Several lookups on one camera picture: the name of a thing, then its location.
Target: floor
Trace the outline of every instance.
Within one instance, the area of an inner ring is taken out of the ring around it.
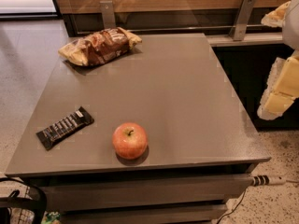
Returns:
[[[0,176],[21,139],[51,70],[60,59],[57,50],[67,43],[62,21],[0,22]],[[260,133],[272,160],[254,175],[285,175],[299,180],[299,131]],[[2,184],[0,196],[14,186]],[[228,202],[234,208],[238,200]],[[221,223],[283,223],[299,220],[299,184],[249,187],[236,211]]]

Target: apple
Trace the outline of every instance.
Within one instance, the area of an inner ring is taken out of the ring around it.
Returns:
[[[114,131],[112,143],[120,157],[126,160],[134,160],[147,149],[148,137],[140,125],[126,122]]]

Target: table drawer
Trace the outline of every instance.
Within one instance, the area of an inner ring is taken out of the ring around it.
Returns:
[[[226,211],[226,206],[221,205],[196,205],[186,204],[181,207],[151,207],[136,210],[99,211],[62,215],[64,224],[155,224],[155,223],[210,223],[210,219],[219,218]]]
[[[227,200],[250,185],[248,175],[213,175],[181,178],[43,187],[49,211],[76,211]]]

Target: table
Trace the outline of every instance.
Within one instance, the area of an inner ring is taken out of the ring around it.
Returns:
[[[41,187],[64,223],[218,218],[270,160],[204,35],[142,39],[93,69],[60,60],[6,170]],[[36,133],[81,105],[95,123],[46,151]],[[111,144],[126,121],[149,137],[136,161],[118,158]]]

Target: tabletop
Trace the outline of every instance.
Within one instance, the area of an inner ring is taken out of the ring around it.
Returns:
[[[6,170],[41,176],[268,161],[246,110],[202,34],[142,35],[126,55],[94,68],[61,59]],[[36,133],[83,106],[94,123],[47,151]],[[141,125],[149,149],[119,158],[112,134]]]

